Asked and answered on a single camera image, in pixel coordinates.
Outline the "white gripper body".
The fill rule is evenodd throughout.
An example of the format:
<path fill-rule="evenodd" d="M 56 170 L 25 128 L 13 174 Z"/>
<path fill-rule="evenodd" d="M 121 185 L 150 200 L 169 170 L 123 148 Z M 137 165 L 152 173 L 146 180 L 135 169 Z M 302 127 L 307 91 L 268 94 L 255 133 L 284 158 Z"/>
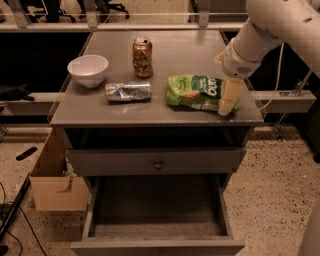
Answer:
<path fill-rule="evenodd" d="M 262 60 L 248 60 L 235 48 L 236 40 L 232 39 L 223 51 L 222 70 L 232 78 L 246 79 L 261 65 Z"/>

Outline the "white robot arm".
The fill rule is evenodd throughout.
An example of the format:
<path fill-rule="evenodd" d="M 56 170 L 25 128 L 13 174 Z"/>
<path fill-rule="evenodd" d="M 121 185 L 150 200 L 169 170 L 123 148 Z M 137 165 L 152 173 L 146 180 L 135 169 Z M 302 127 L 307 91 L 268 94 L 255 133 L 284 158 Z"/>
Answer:
<path fill-rule="evenodd" d="M 265 55 L 288 44 L 320 76 L 319 0 L 246 0 L 248 19 L 217 58 L 229 78 L 218 114 L 228 115 L 239 98 L 241 81 L 250 77 Z"/>

